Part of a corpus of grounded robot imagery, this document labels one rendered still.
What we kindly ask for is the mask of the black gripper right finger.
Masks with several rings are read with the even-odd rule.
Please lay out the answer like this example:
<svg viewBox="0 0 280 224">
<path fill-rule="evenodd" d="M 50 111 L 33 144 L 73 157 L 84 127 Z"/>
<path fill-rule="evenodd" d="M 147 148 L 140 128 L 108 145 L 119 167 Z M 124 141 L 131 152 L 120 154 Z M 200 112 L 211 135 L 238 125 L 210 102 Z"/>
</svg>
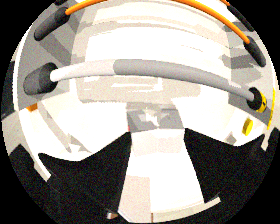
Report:
<svg viewBox="0 0 280 224">
<path fill-rule="evenodd" d="M 247 158 L 262 146 L 265 134 L 261 133 L 241 146 L 220 142 L 195 129 L 184 128 L 186 152 L 199 181 L 204 203 L 214 201 L 222 189 L 234 179 Z"/>
</svg>

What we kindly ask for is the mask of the yellow flat bar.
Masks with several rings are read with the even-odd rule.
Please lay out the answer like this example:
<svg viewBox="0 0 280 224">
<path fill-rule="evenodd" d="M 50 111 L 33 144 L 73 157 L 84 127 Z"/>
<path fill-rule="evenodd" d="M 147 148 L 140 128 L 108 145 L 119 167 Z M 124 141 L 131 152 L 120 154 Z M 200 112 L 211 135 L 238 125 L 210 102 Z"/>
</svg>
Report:
<svg viewBox="0 0 280 224">
<path fill-rule="evenodd" d="M 30 113 L 31 113 L 31 112 L 34 112 L 34 111 L 36 111 L 36 109 L 37 109 L 37 102 L 34 103 L 34 104 L 31 104 L 31 106 L 25 107 L 25 108 L 29 109 L 29 112 L 30 112 Z"/>
</svg>

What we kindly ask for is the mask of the yellow flat disc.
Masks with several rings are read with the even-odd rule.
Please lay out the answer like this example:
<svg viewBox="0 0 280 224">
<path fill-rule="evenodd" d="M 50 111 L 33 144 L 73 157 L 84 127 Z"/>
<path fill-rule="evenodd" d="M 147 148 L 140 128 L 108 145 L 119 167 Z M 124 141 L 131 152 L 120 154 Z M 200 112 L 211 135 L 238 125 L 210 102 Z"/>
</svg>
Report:
<svg viewBox="0 0 280 224">
<path fill-rule="evenodd" d="M 251 127 L 252 121 L 251 119 L 247 118 L 246 122 L 244 123 L 244 126 L 242 126 L 242 133 L 244 133 L 244 136 L 249 136 Z"/>
</svg>

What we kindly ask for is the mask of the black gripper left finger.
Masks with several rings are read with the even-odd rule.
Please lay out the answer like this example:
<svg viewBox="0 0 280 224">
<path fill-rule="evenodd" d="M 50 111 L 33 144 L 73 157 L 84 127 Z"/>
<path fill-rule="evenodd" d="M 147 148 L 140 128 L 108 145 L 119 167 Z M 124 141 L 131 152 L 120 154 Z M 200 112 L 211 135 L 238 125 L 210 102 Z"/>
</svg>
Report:
<svg viewBox="0 0 280 224">
<path fill-rule="evenodd" d="M 79 188 L 107 212 L 117 214 L 131 157 L 131 132 L 122 133 L 81 161 L 67 161 L 42 152 L 37 156 L 52 176 Z"/>
</svg>

